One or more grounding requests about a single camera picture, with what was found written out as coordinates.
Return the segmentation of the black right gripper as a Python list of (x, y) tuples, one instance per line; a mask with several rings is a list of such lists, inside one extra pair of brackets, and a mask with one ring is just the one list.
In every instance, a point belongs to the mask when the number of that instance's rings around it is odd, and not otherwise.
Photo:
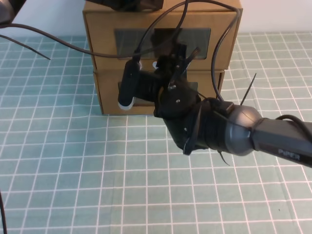
[(167, 55), (160, 55), (156, 73), (173, 73), (168, 86), (159, 94), (155, 117), (164, 120), (169, 133), (183, 154), (190, 155), (196, 149), (200, 119), (201, 99), (187, 82), (187, 69), (200, 52), (196, 48), (186, 57), (186, 44), (176, 44)]

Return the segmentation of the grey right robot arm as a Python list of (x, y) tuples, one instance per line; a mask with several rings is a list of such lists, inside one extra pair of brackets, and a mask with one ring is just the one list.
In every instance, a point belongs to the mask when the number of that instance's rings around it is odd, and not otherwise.
[(155, 116), (162, 118), (174, 143), (185, 155), (213, 149), (246, 156), (261, 151), (305, 165), (312, 164), (312, 125), (292, 115), (264, 118), (254, 108), (201, 99), (186, 79), (186, 69), (199, 50), (186, 56), (185, 45), (160, 56), (156, 73), (164, 79), (155, 101)]

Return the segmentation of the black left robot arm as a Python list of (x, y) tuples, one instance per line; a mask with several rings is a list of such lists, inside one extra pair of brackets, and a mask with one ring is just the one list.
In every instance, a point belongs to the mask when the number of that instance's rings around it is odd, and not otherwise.
[(0, 28), (15, 27), (13, 21), (26, 0), (0, 0)]

